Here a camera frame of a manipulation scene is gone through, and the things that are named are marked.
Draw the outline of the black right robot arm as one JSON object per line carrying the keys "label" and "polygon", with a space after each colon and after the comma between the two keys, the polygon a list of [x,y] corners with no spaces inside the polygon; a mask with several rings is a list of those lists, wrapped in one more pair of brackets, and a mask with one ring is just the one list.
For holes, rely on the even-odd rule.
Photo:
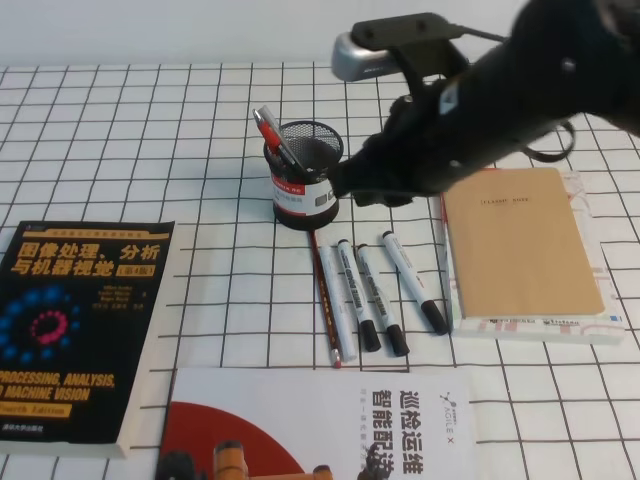
{"label": "black right robot arm", "polygon": [[638,132],[637,2],[531,1],[475,62],[455,46],[466,32],[423,13],[359,22],[337,38],[337,78],[401,73],[409,91],[330,171],[336,196],[396,207],[439,195],[579,113]]}

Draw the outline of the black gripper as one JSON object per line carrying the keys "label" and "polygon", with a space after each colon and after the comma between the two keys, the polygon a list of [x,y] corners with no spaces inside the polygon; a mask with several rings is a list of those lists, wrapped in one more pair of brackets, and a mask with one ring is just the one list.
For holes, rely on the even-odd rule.
{"label": "black gripper", "polygon": [[480,170],[472,122],[480,97],[469,89],[457,95],[448,113],[440,101],[452,90],[427,89],[397,98],[381,132],[329,172],[338,197],[351,194],[361,206],[401,206],[415,197],[432,197]]}

